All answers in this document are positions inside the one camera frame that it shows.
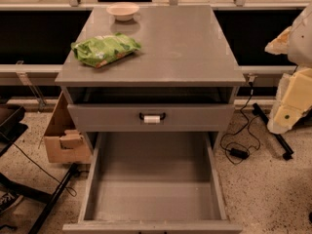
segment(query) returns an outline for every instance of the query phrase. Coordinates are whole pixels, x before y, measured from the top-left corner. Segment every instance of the gray cabinet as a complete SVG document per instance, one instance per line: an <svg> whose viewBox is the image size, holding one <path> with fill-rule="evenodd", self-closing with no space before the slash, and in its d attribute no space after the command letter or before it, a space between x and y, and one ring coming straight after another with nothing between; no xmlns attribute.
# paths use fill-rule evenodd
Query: gray cabinet
<svg viewBox="0 0 312 234"><path fill-rule="evenodd" d="M128 34L142 49L101 69L71 53L56 82L94 150L78 223L66 233L239 233L227 220L213 147L244 82L210 6L94 8L80 40Z"/></svg>

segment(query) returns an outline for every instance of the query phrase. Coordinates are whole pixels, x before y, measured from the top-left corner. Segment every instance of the white bowl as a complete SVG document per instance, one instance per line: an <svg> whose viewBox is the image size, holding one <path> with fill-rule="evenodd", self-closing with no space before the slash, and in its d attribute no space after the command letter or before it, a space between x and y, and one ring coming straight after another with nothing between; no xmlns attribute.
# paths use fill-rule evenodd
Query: white bowl
<svg viewBox="0 0 312 234"><path fill-rule="evenodd" d="M108 14L113 15L117 20L126 21L131 20L138 9L139 6L135 3L121 2L110 5L107 7L106 11Z"/></svg>

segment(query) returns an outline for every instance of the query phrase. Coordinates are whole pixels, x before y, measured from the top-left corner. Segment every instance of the power adapter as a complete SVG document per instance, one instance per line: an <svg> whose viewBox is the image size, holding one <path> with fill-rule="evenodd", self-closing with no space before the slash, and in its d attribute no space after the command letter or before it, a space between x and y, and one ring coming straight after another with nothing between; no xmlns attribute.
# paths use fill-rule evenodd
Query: power adapter
<svg viewBox="0 0 312 234"><path fill-rule="evenodd" d="M232 148L230 150L230 155L240 158L242 160L246 160L250 156L250 154L247 151L242 151L242 150L235 149L235 148Z"/></svg>

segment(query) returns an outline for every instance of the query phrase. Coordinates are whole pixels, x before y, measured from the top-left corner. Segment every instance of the closed drawer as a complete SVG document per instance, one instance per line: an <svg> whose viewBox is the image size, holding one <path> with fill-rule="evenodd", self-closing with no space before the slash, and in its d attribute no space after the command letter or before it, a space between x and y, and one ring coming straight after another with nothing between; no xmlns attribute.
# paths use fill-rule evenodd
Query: closed drawer
<svg viewBox="0 0 312 234"><path fill-rule="evenodd" d="M65 233L240 233L225 214L207 133L102 133L78 223Z"/></svg>
<svg viewBox="0 0 312 234"><path fill-rule="evenodd" d="M82 132L225 131L234 112L230 104L71 104Z"/></svg>

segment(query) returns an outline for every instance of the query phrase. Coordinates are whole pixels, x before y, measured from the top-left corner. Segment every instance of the green chip bag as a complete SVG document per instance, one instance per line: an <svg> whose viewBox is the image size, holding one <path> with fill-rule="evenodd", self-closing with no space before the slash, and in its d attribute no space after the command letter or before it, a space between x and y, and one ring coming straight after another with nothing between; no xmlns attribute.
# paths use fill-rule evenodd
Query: green chip bag
<svg viewBox="0 0 312 234"><path fill-rule="evenodd" d="M72 43L75 57L83 63L99 68L140 49L140 44L122 33L96 36Z"/></svg>

